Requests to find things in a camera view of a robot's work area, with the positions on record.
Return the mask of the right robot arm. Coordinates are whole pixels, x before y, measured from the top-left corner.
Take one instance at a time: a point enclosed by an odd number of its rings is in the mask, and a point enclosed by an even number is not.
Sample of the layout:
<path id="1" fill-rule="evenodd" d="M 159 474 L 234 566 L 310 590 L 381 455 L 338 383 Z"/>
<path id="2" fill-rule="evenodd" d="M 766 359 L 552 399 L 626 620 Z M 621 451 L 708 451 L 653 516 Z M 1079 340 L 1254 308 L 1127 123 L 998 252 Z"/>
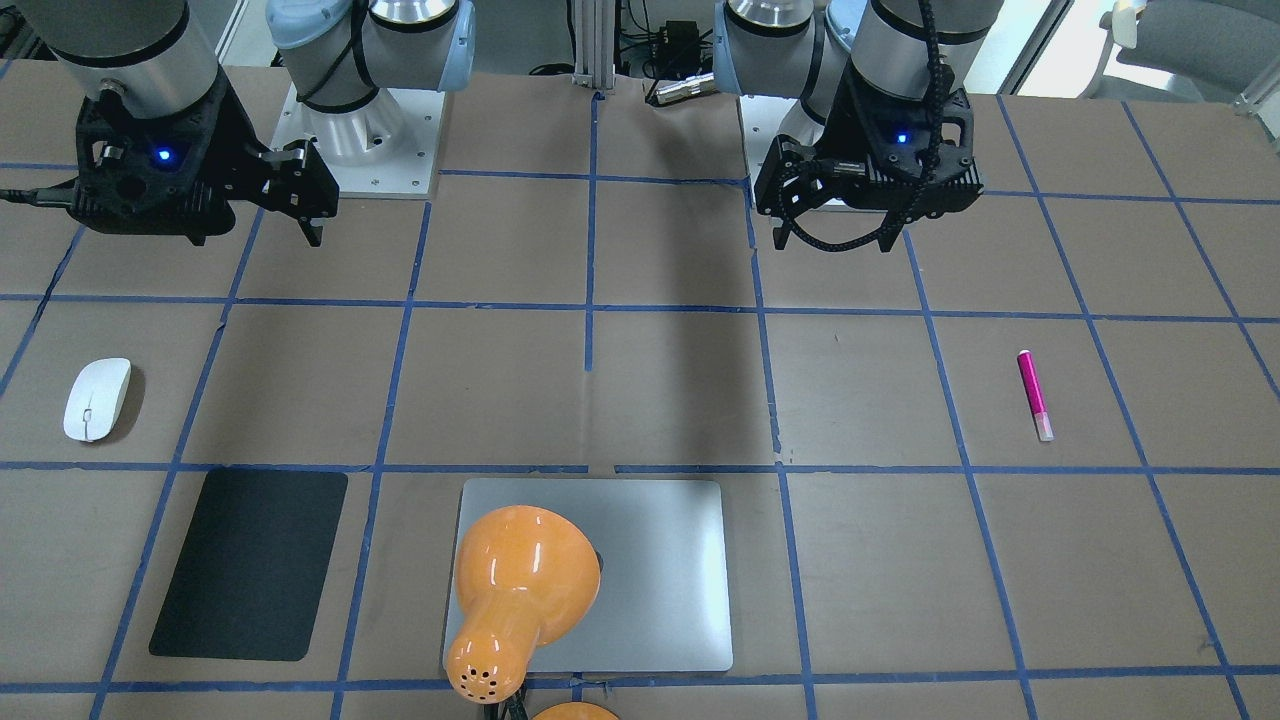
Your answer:
<path id="1" fill-rule="evenodd" d="M 183 236 L 236 225 L 233 202 L 293 218 L 311 246 L 338 213 L 334 167 L 372 160 L 404 132 L 397 88 L 460 91 L 474 65 L 470 1 L 270 1 L 303 136 L 262 142 L 186 1 L 20 1 L 83 91 L 77 173 L 8 202 L 60 208 L 105 234 Z"/>

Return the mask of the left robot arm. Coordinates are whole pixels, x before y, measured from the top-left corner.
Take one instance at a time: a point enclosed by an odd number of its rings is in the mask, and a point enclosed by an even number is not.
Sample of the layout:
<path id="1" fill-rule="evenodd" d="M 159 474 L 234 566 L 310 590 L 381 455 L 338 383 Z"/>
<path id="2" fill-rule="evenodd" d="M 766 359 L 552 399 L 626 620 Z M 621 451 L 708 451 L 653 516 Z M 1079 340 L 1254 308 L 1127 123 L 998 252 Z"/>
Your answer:
<path id="1" fill-rule="evenodd" d="M 774 247 L 890 251 L 984 184 L 964 79 L 1000 1 L 721 1 L 717 87 L 788 97 L 753 183 Z"/>

